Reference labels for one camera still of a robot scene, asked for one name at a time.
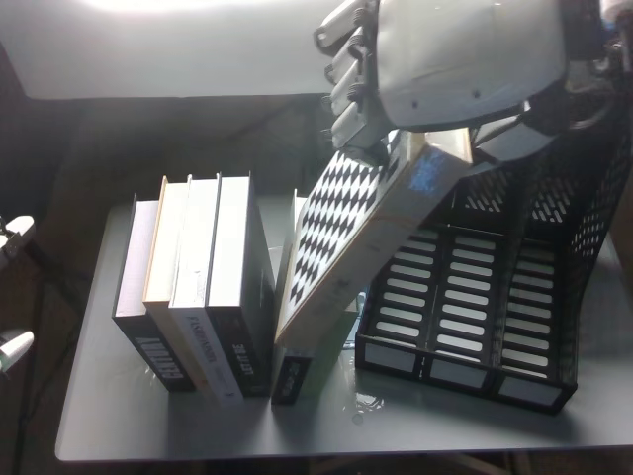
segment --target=black file organizer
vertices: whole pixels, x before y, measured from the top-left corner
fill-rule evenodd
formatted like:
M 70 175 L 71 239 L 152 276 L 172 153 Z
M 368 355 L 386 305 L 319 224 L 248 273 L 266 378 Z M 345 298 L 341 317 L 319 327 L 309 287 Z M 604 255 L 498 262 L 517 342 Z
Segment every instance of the black file organizer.
M 374 279 L 356 366 L 558 413 L 630 167 L 622 106 L 547 155 L 462 180 Z

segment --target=row of books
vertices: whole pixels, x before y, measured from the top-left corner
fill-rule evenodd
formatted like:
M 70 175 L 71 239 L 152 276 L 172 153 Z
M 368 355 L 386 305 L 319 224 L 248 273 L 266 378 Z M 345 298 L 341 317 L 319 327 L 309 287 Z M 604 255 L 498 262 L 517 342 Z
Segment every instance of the row of books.
M 274 277 L 250 177 L 135 200 L 113 320 L 168 391 L 270 392 Z

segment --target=robotic arm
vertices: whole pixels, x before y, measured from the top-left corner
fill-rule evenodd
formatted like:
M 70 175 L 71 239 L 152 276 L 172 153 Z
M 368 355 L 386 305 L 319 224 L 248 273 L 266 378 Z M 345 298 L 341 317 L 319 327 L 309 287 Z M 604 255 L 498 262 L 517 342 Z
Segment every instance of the robotic arm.
M 315 32 L 333 145 L 371 162 L 392 129 L 468 127 L 491 161 L 530 155 L 569 128 L 570 61 L 598 59 L 600 33 L 597 0 L 346 0 Z

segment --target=book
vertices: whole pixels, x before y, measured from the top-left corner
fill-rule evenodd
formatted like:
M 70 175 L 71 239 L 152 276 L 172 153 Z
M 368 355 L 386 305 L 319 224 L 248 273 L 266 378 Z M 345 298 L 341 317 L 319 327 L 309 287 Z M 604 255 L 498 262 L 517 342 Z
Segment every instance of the book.
M 286 225 L 286 237 L 275 290 L 277 312 L 281 308 L 286 286 L 286 269 L 292 253 L 295 227 L 306 201 L 306 198 L 298 197 L 295 190 Z M 354 300 L 341 313 L 336 324 L 325 335 L 317 349 L 309 348 L 300 351 L 296 348 L 285 348 L 281 344 L 276 345 L 273 364 L 273 404 L 290 405 L 300 397 L 314 397 L 320 394 L 357 317 L 358 306 Z
M 193 391 L 184 366 L 142 303 L 157 212 L 157 201 L 135 198 L 112 318 L 167 391 Z
M 388 162 L 335 154 L 303 207 L 289 259 L 276 343 L 315 351 L 341 311 L 471 169 L 467 129 L 392 131 Z
M 169 312 L 188 194 L 187 183 L 169 183 L 163 177 L 142 301 L 196 388 L 213 401 L 215 393 Z
M 244 397 L 267 396 L 274 277 L 252 179 L 222 178 L 207 313 Z
M 242 393 L 207 315 L 206 304 L 216 236 L 222 178 L 188 179 L 189 195 L 178 250 L 178 266 L 169 311 L 221 405 L 242 401 Z

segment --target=dark floor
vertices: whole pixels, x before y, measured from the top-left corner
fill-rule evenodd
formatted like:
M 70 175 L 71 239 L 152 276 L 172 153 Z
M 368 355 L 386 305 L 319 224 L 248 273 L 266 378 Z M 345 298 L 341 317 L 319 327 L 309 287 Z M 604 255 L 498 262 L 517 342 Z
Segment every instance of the dark floor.
M 0 76 L 8 74 L 0 67 Z M 134 193 L 155 197 L 160 177 L 253 173 L 259 192 L 309 190 L 328 158 L 315 131 L 323 117 L 315 98 L 221 98 L 39 103 L 14 100 L 15 82 L 0 83 L 0 213 L 38 217 L 38 244 L 67 269 L 91 274 L 109 209 Z M 633 182 L 612 226 L 629 285 L 633 284 Z M 25 256 L 0 273 L 0 331 L 31 328 L 40 271 Z M 79 295 L 88 286 L 77 283 Z M 23 475 L 162 473 L 473 473 L 437 457 L 116 465 L 62 464 L 54 444 L 73 348 L 59 356 L 80 316 L 48 288 L 38 331 L 39 352 L 24 423 Z M 26 361 L 0 380 L 0 474 L 15 469 L 13 455 Z M 633 474 L 633 449 L 530 454 L 537 474 Z

